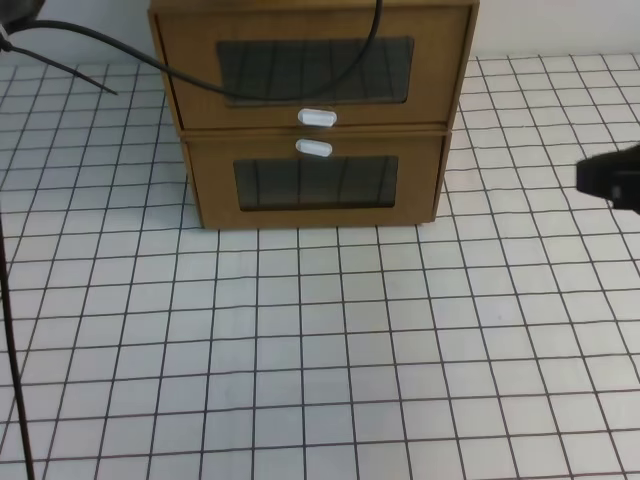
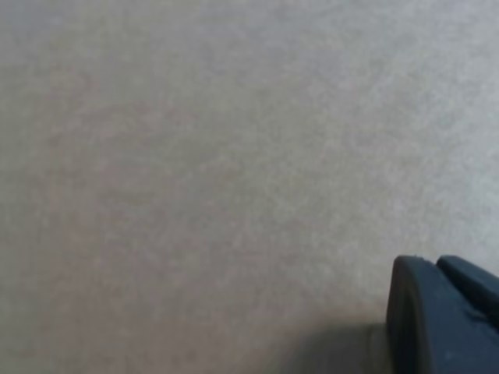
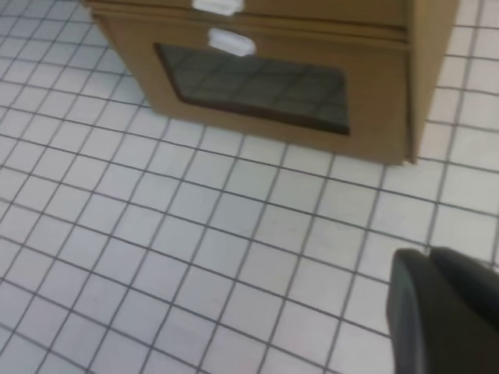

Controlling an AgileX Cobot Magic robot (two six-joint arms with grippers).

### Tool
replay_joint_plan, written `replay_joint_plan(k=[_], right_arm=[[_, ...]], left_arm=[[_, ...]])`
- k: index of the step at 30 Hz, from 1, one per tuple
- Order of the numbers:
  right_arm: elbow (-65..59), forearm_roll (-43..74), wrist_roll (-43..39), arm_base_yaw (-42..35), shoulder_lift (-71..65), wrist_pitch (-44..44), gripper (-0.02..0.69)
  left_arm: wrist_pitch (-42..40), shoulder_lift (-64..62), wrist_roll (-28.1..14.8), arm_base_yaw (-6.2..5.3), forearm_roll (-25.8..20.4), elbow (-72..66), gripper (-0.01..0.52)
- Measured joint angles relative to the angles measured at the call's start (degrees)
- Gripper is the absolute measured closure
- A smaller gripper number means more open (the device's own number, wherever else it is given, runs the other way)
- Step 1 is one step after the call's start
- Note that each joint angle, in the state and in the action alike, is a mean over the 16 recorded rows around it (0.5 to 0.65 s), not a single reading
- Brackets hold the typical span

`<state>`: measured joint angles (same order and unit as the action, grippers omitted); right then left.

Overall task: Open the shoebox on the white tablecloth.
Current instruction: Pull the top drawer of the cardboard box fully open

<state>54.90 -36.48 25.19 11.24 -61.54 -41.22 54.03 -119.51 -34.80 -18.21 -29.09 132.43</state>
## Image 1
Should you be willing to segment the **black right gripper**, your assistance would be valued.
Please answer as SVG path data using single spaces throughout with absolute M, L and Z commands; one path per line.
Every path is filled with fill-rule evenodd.
M 598 154 L 576 164 L 576 189 L 612 203 L 617 210 L 639 213 L 640 146 Z

